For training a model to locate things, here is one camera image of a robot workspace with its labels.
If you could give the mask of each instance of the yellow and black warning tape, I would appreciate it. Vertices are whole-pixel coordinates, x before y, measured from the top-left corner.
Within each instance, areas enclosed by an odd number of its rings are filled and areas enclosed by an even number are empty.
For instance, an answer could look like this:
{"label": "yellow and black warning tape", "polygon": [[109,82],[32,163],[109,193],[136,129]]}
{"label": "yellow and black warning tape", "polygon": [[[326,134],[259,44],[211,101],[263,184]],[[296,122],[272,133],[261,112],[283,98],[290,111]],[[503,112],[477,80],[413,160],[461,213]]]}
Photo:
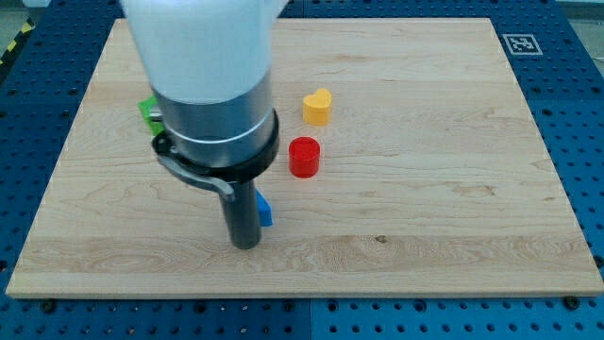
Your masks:
{"label": "yellow and black warning tape", "polygon": [[21,27],[21,30],[19,30],[19,33],[17,33],[17,36],[8,45],[4,54],[2,54],[2,58],[0,58],[0,85],[7,78],[8,72],[10,72],[12,65],[17,60],[17,57],[19,57],[21,54],[21,51],[23,51],[25,43],[27,43],[27,40],[29,40],[33,29],[33,22],[31,19],[27,19],[27,21]]}

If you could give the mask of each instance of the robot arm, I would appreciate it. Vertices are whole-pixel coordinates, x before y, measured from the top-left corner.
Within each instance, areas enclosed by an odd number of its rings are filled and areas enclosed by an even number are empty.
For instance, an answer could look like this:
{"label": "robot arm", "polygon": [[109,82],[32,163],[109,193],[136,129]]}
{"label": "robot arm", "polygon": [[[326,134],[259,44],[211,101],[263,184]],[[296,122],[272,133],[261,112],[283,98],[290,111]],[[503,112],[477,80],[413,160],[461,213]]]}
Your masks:
{"label": "robot arm", "polygon": [[253,179],[277,153],[270,28],[287,1],[121,0],[162,113],[159,162],[219,193],[239,248],[260,240]]}

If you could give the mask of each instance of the green block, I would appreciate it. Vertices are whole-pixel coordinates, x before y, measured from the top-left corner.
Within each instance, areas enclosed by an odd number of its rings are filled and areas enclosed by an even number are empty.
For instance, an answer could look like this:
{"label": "green block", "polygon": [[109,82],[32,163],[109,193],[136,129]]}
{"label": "green block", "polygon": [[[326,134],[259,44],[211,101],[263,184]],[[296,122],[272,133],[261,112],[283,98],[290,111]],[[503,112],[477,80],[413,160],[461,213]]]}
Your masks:
{"label": "green block", "polygon": [[163,124],[159,122],[153,122],[151,120],[151,109],[158,105],[158,99],[154,95],[149,97],[149,99],[142,101],[139,103],[139,110],[141,111],[141,115],[143,116],[144,121],[147,123],[149,128],[151,128],[151,133],[154,136],[159,135],[163,131]]}

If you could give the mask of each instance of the wood grain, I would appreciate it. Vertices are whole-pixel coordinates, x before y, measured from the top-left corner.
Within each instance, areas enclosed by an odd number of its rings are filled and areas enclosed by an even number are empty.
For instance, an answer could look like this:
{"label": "wood grain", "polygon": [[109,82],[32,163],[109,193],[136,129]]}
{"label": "wood grain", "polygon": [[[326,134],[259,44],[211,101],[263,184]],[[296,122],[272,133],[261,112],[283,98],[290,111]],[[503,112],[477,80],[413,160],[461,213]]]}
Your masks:
{"label": "wood grain", "polygon": [[[16,298],[598,295],[602,279],[485,19],[283,20],[272,70],[282,145],[258,178],[275,226],[228,241],[218,199],[156,161],[150,95],[117,21],[8,293]],[[334,97],[331,123],[302,98]],[[321,143],[294,178],[287,144]]]}

